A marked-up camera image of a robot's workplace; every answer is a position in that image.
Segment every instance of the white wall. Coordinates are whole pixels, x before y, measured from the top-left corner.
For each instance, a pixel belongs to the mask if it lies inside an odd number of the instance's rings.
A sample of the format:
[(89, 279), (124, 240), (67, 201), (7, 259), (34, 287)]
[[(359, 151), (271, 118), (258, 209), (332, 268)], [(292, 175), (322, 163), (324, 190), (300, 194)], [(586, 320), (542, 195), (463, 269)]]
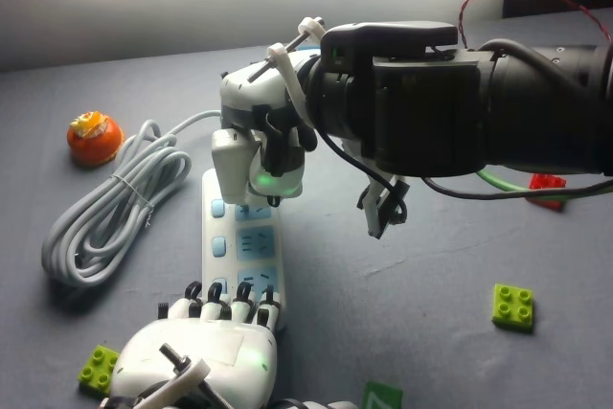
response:
[[(464, 0), (0, 0), (0, 71), (287, 41), (306, 15), (327, 26), (430, 19), (456, 23)], [(475, 0), (470, 20), (501, 16)]]

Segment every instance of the red toy block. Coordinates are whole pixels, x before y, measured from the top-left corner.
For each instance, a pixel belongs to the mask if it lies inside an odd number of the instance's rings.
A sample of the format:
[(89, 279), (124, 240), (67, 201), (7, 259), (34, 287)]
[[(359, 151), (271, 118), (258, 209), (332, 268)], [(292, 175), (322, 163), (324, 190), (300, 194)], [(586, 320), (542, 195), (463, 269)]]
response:
[[(532, 179), (530, 180), (529, 189), (561, 189), (566, 187), (566, 179), (562, 179), (561, 177), (553, 176), (551, 174), (533, 174)], [(535, 205), (542, 206), (543, 208), (548, 208), (553, 211), (561, 211), (562, 206), (564, 206), (563, 201), (548, 201), (548, 200), (539, 200), (538, 198), (526, 198), (531, 203)]]

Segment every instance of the gray power cord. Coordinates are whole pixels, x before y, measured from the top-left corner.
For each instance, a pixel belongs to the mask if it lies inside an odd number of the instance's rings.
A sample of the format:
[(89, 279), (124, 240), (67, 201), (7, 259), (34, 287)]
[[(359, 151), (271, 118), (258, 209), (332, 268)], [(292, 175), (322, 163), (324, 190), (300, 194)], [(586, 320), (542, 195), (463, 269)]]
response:
[[(115, 172), (51, 227), (41, 249), (47, 274), (83, 287), (111, 276), (153, 208), (174, 193), (190, 172), (192, 160), (175, 147), (176, 134), (202, 119), (220, 116), (218, 110), (201, 112), (163, 136), (159, 125), (147, 120), (122, 145)], [(144, 142), (150, 144), (141, 150)]]

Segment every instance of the orange toy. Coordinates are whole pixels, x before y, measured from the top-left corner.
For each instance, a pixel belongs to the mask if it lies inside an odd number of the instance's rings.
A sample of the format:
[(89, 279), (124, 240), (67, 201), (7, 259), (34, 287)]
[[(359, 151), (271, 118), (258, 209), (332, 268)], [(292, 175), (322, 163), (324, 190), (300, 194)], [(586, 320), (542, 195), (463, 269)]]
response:
[(73, 158), (88, 167), (110, 162), (124, 141), (122, 129), (98, 111), (77, 117), (66, 134)]

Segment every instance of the gray tablecloth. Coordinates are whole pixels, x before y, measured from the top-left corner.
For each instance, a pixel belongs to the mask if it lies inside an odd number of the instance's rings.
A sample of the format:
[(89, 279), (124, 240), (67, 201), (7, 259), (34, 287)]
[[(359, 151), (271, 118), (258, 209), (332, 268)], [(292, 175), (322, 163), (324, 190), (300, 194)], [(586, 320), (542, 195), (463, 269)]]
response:
[[(597, 14), (613, 24), (612, 10)], [(500, 36), (603, 43), (579, 13), (466, 28), (473, 46)], [(109, 283), (74, 291), (48, 282), (40, 245), (50, 226), (112, 172), (73, 165), (68, 122), (98, 109), (126, 133), (149, 118), (170, 129), (218, 108), (219, 73), (264, 55), (259, 47), (0, 75), (0, 407), (96, 407), (77, 390), (96, 344), (120, 350), (156, 318), (158, 302), (200, 279), (200, 180), (213, 167), (215, 120), (181, 134), (193, 159), (185, 187), (156, 209)], [(375, 379), (401, 387), (412, 408), (611, 407), (611, 200), (556, 214), (525, 200), (456, 200), (413, 182), (407, 223), (377, 241), (354, 206), (365, 177), (323, 144), (307, 156), (305, 191), (282, 207), (288, 318), (275, 396), (359, 402)], [(443, 183), (488, 187), (474, 176)], [(533, 335), (490, 322), (495, 283), (534, 290)]]

